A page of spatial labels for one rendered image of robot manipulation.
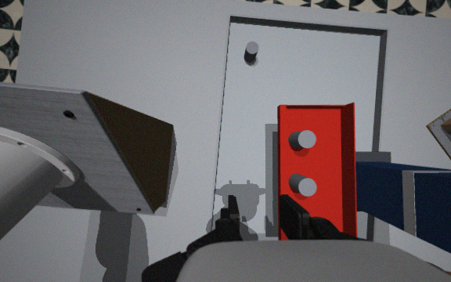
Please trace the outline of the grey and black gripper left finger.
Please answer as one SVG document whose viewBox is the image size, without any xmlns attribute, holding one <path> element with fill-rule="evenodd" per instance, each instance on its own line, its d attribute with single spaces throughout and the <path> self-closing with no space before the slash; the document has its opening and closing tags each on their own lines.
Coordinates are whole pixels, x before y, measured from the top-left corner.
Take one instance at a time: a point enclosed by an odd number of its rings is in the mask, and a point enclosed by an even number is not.
<svg viewBox="0 0 451 282">
<path fill-rule="evenodd" d="M 236 197 L 228 195 L 228 202 L 229 208 L 221 208 L 214 230 L 190 243 L 183 253 L 179 251 L 147 266 L 142 272 L 142 282 L 176 282 L 186 260 L 199 248 L 221 242 L 243 241 Z"/>
</svg>

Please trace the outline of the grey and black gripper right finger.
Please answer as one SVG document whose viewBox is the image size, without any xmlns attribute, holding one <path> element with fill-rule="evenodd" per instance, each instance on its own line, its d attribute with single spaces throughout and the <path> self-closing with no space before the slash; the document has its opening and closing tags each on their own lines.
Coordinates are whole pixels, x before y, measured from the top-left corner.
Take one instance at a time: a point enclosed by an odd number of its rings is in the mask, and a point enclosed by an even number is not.
<svg viewBox="0 0 451 282">
<path fill-rule="evenodd" d="M 280 227 L 288 240 L 365 240 L 340 232 L 328 219 L 311 217 L 287 194 L 280 196 Z"/>
</svg>

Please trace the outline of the grey cylinder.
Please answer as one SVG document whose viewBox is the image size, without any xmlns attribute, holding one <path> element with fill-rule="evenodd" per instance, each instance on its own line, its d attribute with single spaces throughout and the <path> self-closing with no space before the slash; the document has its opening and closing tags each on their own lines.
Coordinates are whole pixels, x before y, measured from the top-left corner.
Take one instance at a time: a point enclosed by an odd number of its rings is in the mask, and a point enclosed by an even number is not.
<svg viewBox="0 0 451 282">
<path fill-rule="evenodd" d="M 245 53 L 244 53 L 244 59 L 248 63 L 252 63 L 255 60 L 255 57 L 258 53 L 258 44 L 256 42 L 248 42 Z"/>
<path fill-rule="evenodd" d="M 289 135 L 288 142 L 295 148 L 311 148 L 316 143 L 316 135 L 309 130 L 293 132 Z"/>
<path fill-rule="evenodd" d="M 316 183 L 313 179 L 300 174 L 291 175 L 288 182 L 292 189 L 298 191 L 306 197 L 312 196 L 317 189 Z"/>
</svg>

